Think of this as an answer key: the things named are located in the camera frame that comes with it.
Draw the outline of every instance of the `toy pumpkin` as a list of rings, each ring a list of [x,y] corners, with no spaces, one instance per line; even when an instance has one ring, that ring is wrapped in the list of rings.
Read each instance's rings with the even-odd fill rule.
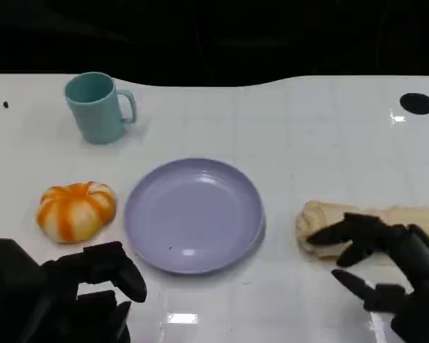
[[[115,213],[112,189],[90,181],[49,188],[41,197],[36,221],[52,240],[73,243],[94,236]]]

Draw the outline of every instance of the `bread roll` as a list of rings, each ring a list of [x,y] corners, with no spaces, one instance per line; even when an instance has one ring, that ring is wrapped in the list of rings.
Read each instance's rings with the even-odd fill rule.
[[[369,214],[380,217],[386,224],[416,224],[429,235],[429,207],[392,206],[387,209],[367,209],[344,204],[310,201],[297,215],[295,229],[297,240],[303,249],[317,257],[339,257],[350,242],[331,246],[314,246],[307,238],[325,227],[343,220],[344,213]]]
[[[36,221],[55,242],[91,238],[116,212],[114,192],[106,184],[87,182],[51,187],[41,197]]]

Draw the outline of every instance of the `ceramic mug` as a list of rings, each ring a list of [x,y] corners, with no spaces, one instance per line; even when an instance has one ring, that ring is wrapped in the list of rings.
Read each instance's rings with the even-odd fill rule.
[[[65,99],[83,138],[89,143],[106,144],[124,136],[124,124],[137,120],[137,104],[130,91],[116,90],[114,80],[103,73],[89,72],[70,80]],[[122,117],[118,94],[125,95],[132,107],[132,118]]]

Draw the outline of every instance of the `robotic hand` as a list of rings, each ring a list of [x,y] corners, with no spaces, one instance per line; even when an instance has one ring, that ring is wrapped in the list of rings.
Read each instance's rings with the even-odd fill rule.
[[[15,241],[0,239],[0,342],[128,343],[131,302],[112,290],[78,295],[82,282],[110,281],[144,302],[142,275],[120,242],[84,248],[39,266]]]
[[[420,227],[388,226],[377,217],[346,213],[344,220],[314,233],[307,241],[314,245],[351,241],[337,260],[342,268],[375,251],[387,254],[411,283],[412,293],[396,284],[377,284],[373,289],[343,269],[334,269],[332,275],[364,301],[365,310],[394,314],[391,327],[404,342],[429,343],[429,236]]]

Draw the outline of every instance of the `table surface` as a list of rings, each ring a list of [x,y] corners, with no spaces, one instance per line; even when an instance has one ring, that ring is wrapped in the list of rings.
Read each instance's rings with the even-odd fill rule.
[[[104,146],[82,141],[62,94],[70,78],[0,75],[0,237],[17,240],[38,263],[80,251],[83,244],[51,243],[35,213],[49,186],[95,180],[117,193],[119,211],[86,245],[118,239],[132,257],[123,210],[134,185],[173,159],[219,159],[259,189],[265,239],[250,258],[205,277],[171,276],[134,256],[149,294],[132,305],[132,341],[400,342],[390,318],[364,312],[332,278],[332,263],[299,250],[294,220],[310,199],[429,205],[429,115],[399,105],[405,93],[429,95],[429,77],[298,77],[218,89],[117,80],[139,102],[139,124]],[[372,282],[405,282],[375,260],[353,269]],[[82,285],[81,292],[109,288]]]

